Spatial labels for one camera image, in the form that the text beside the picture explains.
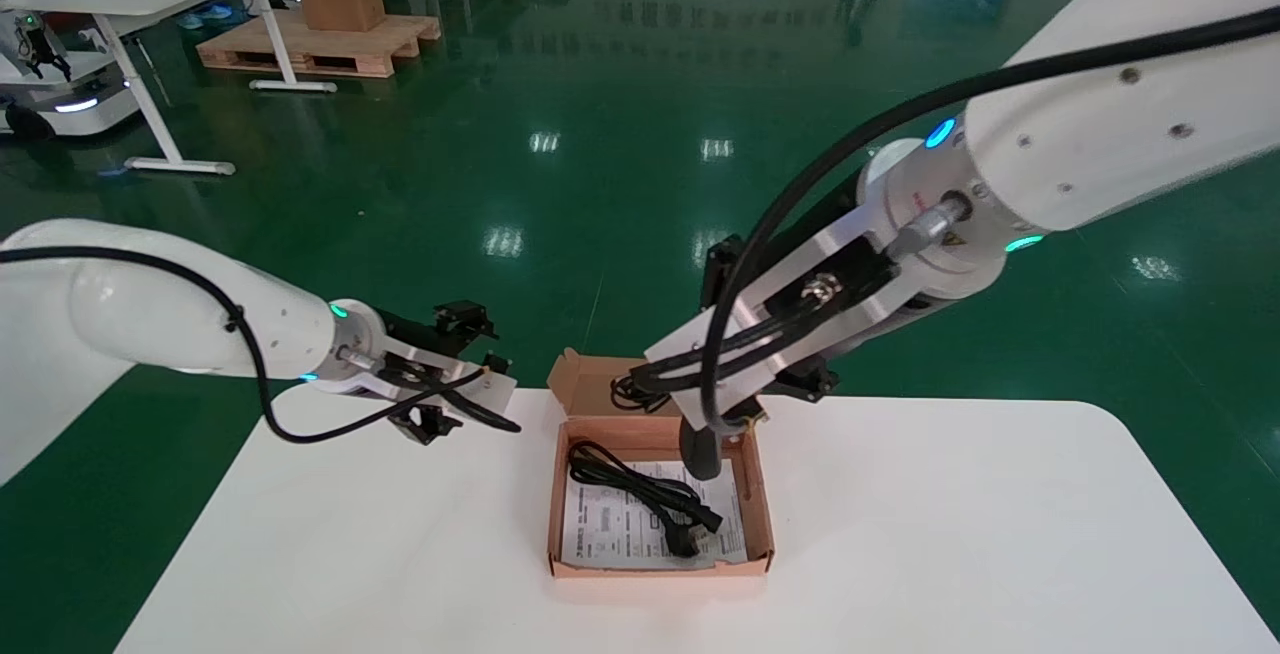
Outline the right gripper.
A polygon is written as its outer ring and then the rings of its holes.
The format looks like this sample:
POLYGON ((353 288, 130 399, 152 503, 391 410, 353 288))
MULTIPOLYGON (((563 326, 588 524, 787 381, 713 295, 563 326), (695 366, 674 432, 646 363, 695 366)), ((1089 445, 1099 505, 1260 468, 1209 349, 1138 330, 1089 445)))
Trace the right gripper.
POLYGON ((863 206, 806 239, 785 234, 713 259, 718 280, 703 311, 648 349, 644 393, 730 436, 768 421, 763 404, 746 404, 754 395, 823 395, 818 369, 915 297, 908 266, 927 247, 923 212, 896 225, 863 206))

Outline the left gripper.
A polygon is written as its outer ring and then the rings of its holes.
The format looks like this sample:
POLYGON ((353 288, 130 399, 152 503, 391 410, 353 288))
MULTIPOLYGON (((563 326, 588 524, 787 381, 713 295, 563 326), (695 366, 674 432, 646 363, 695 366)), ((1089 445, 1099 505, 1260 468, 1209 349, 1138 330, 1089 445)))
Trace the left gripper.
POLYGON ((428 445, 467 422, 518 431, 506 413, 516 389, 508 361, 488 355, 483 363, 472 363, 397 340, 387 331, 374 340, 380 362, 374 376, 383 381, 379 393, 390 403, 378 419, 408 440, 428 445))

